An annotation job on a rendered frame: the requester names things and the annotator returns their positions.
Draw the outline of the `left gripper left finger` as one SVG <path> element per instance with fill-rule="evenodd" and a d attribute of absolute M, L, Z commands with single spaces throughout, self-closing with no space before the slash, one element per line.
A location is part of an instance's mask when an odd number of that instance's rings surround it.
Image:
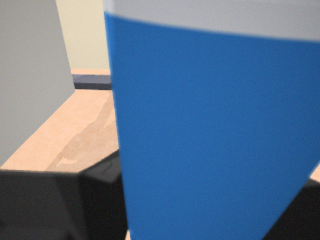
<path fill-rule="evenodd" d="M 73 240 L 126 240 L 119 149 L 79 172 L 0 169 L 0 226 L 62 229 Z"/>

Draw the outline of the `grey wall panel with window opening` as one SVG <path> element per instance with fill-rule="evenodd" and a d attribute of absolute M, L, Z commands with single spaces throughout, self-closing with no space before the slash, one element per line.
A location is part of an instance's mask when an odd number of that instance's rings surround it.
<path fill-rule="evenodd" d="M 0 167 L 74 93 L 56 0 L 0 0 Z"/>

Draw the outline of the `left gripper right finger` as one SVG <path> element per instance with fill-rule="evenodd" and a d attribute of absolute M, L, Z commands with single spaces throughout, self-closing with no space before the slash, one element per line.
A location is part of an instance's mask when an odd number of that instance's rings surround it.
<path fill-rule="evenodd" d="M 320 240 L 319 181 L 307 181 L 262 240 Z"/>

